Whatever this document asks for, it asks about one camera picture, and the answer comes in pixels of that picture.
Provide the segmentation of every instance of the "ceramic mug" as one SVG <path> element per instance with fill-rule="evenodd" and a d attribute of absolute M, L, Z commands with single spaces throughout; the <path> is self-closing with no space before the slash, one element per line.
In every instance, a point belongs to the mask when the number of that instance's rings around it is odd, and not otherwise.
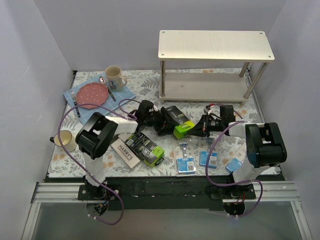
<path fill-rule="evenodd" d="M 114 92 L 120 92 L 128 83 L 127 78 L 121 75 L 121 68 L 119 66 L 108 66 L 104 70 L 104 73 L 111 90 Z"/>
<path fill-rule="evenodd" d="M 71 153 L 76 149 L 77 144 L 71 132 L 69 132 L 68 130 L 62 130 L 60 131 L 60 136 L 61 136 L 62 144 L 63 146 L 65 146 L 68 152 Z M 56 134 L 53 137 L 50 137 L 50 142 L 53 142 L 55 145 L 61 148 L 61 144 L 58 139 L 58 134 Z"/>

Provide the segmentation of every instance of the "harry's logo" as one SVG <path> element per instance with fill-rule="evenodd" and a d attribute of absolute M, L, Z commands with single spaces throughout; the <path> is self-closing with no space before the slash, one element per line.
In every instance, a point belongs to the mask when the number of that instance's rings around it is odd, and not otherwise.
<path fill-rule="evenodd" d="M 119 145 L 118 149 L 123 153 L 123 155 L 128 159 L 128 161 L 132 160 L 134 157 L 125 149 L 124 146 Z"/>

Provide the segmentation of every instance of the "pink plate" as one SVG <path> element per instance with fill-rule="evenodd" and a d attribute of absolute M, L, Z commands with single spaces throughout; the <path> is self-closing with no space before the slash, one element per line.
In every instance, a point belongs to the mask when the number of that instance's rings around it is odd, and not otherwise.
<path fill-rule="evenodd" d="M 92 82 L 84 85 L 76 93 L 75 101 L 77 104 L 98 104 L 102 105 L 108 98 L 108 88 L 97 82 Z M 82 106 L 85 109 L 95 109 L 97 106 L 87 105 Z"/>

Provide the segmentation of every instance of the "blue placemat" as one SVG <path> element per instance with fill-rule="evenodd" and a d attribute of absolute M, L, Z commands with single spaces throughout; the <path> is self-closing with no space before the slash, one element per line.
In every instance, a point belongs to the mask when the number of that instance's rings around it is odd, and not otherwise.
<path fill-rule="evenodd" d="M 89 84 L 89 83 L 99 83 L 99 77 L 100 76 L 103 76 L 105 79 L 107 79 L 106 76 L 103 73 L 99 74 L 99 75 L 94 76 L 93 78 L 91 78 L 91 79 L 79 84 L 78 86 L 73 87 L 72 88 L 73 91 L 77 94 L 79 89 L 81 87 L 83 87 L 84 85 Z M 113 93 L 113 96 L 115 97 L 116 101 L 113 101 L 112 97 L 109 94 L 106 102 L 104 104 L 102 104 L 102 106 L 104 106 L 104 107 L 106 107 L 106 108 L 108 108 L 108 109 L 110 109 L 112 111 L 116 110 L 119 107 L 118 106 L 119 102 L 122 99 L 134 99 L 134 98 L 136 98 L 136 95 L 127 86 L 124 86 L 122 91 L 114 92 L 114 91 L 111 90 L 111 92 Z M 74 105 L 74 101 L 72 100 L 72 98 L 71 98 L 71 96 L 69 94 L 69 91 L 64 92 L 63 95 L 64 95 L 66 101 L 68 102 L 68 104 L 71 107 L 74 107 L 75 106 Z M 80 117 L 80 121 L 81 121 L 82 124 L 85 124 L 88 121 L 88 119 L 92 116 L 92 114 L 94 112 L 99 112 L 99 113 L 101 113 L 103 115 L 108 115 L 110 113 L 109 111 L 107 111 L 107 110 L 105 110 L 105 109 L 103 109 L 101 107 L 93 108 L 93 109 L 86 109 L 86 108 L 83 108 L 83 107 L 79 107 L 78 109 L 79 109 L 79 112 L 80 112 L 80 116 L 81 116 Z"/>

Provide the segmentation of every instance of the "white enclosure wall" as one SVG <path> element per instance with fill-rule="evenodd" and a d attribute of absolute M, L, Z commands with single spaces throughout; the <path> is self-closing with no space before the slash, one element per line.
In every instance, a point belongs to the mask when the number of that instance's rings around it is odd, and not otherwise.
<path fill-rule="evenodd" d="M 268 34 L 275 61 L 256 86 L 266 122 L 279 124 L 313 239 L 320 239 L 320 1 L 286 1 Z"/>
<path fill-rule="evenodd" d="M 268 33 L 286 0 L 34 1 L 70 67 L 103 71 L 110 65 L 126 70 L 160 69 L 160 30 Z M 223 66 L 174 64 L 169 62 L 167 68 Z"/>
<path fill-rule="evenodd" d="M 17 240 L 53 151 L 72 71 L 33 0 L 0 0 L 0 239 Z"/>

